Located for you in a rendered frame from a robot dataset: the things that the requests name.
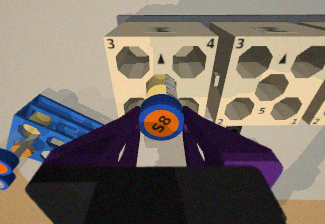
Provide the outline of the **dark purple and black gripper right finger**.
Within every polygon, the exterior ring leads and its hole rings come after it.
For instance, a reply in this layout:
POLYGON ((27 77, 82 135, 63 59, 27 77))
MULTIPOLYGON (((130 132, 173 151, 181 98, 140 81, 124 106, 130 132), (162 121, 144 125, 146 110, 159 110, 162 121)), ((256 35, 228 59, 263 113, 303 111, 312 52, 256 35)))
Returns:
POLYGON ((256 167, 272 188, 283 165, 270 148, 205 119, 187 106, 183 106, 183 113, 186 166, 256 167))

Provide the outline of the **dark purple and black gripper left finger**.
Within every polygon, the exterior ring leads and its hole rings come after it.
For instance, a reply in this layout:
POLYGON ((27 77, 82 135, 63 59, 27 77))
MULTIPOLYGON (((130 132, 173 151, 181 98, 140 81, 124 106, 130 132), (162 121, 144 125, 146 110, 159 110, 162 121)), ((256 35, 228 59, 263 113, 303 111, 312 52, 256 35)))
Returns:
POLYGON ((136 167, 140 142, 139 112, 140 106, 136 106, 120 118, 52 149, 41 166, 136 167))

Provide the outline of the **sample tube with blue cap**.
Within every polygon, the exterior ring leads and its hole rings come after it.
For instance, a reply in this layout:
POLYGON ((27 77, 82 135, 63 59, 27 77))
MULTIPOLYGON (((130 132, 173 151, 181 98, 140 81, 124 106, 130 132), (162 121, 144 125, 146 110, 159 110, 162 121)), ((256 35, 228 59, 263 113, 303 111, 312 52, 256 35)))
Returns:
MULTIPOLYGON (((51 117, 38 111, 28 119, 49 126, 51 117)), ((30 125, 20 125, 3 142, 0 143, 0 175, 9 175, 19 164, 19 160, 41 134, 30 125)))
POLYGON ((165 141, 178 136, 183 125, 183 107, 178 101, 175 79, 168 74, 154 74, 148 80, 140 106, 140 131, 150 139, 165 141))

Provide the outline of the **blue tube rack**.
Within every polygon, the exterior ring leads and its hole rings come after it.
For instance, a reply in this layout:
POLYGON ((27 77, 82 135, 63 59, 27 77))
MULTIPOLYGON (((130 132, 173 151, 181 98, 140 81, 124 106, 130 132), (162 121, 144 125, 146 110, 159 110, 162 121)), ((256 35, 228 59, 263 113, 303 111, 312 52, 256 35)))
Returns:
POLYGON ((32 144, 35 150, 29 158, 42 163, 45 160, 42 151, 59 147, 51 143, 52 138, 67 143, 104 125, 41 94, 14 114, 9 135, 25 124, 35 127, 41 134, 32 144), (36 111, 53 118, 48 127, 28 119, 36 111))

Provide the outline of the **grey flat mat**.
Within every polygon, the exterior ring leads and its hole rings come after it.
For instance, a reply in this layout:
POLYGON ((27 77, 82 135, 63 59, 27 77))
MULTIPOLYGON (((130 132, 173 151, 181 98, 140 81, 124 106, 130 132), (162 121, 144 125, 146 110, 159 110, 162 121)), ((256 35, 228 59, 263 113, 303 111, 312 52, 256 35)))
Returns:
MULTIPOLYGON (((0 0, 0 143, 41 94, 102 124, 118 119, 104 36, 118 15, 325 15, 325 0, 0 0)), ((325 125, 242 126, 283 165, 277 200, 325 200, 325 125)), ((183 133, 140 131, 136 167, 186 166, 183 133)))

